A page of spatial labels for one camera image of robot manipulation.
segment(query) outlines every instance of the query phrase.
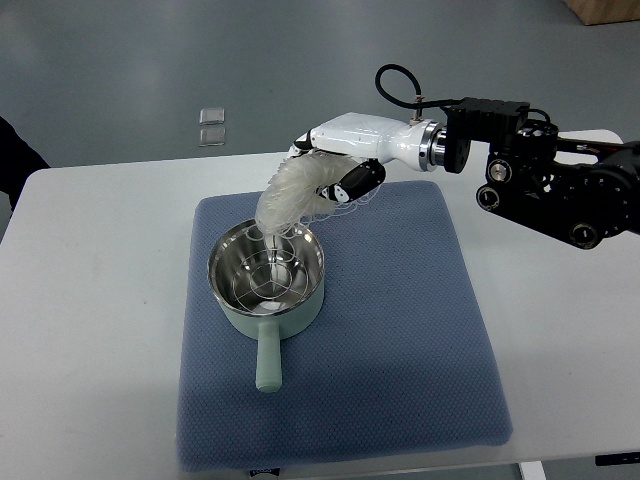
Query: screw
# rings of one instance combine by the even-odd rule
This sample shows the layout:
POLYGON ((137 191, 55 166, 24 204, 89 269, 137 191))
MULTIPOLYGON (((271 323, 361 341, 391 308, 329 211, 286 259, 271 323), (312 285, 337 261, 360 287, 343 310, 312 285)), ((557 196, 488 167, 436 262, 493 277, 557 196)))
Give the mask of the screw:
POLYGON ((501 160, 494 160, 489 165, 489 177, 495 182, 508 182, 511 179, 509 164, 501 160))

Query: label tag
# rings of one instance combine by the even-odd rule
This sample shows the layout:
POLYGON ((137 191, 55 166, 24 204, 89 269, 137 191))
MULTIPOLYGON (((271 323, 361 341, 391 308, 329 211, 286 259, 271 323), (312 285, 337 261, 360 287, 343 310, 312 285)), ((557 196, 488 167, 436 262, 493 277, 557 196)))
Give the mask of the label tag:
POLYGON ((260 470, 250 470, 249 476, 255 477, 256 475, 260 475, 261 473, 269 473, 271 475, 275 475, 276 477, 280 476, 279 468, 261 468, 260 470))

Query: pot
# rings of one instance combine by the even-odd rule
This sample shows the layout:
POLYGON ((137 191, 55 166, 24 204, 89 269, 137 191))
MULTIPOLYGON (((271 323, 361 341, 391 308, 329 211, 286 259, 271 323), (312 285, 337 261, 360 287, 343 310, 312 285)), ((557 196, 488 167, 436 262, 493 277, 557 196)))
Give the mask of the pot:
POLYGON ((231 324, 258 340, 256 388, 282 386, 280 341, 300 333, 324 300, 324 253, 316 236, 295 226, 264 235, 254 220, 228 230, 208 264, 209 284, 231 324))

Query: gray floor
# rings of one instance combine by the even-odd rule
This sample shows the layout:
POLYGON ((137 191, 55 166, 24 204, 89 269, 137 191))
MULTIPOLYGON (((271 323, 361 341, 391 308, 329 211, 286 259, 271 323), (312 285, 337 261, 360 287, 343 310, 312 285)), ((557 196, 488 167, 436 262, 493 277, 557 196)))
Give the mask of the gray floor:
MULTIPOLYGON (((0 115, 53 167, 283 151, 347 111, 406 119, 373 85, 391 62, 428 98, 529 101, 561 130, 640 139, 640 22, 585 27, 561 0, 0 0, 0 115), (211 106, 226 108, 227 143, 198 147, 211 106)), ((384 83, 411 98, 403 79, 384 83)), ((0 195, 0 235, 9 215, 0 195)), ((545 465, 552 480, 640 474, 545 465)))

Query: cardboard box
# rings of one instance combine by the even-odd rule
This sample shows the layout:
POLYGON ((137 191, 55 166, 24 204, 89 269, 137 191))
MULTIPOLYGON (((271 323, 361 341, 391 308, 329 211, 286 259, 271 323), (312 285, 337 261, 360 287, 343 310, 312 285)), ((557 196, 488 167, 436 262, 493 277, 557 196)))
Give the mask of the cardboard box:
POLYGON ((585 25, 640 20, 640 0, 564 0, 585 25))

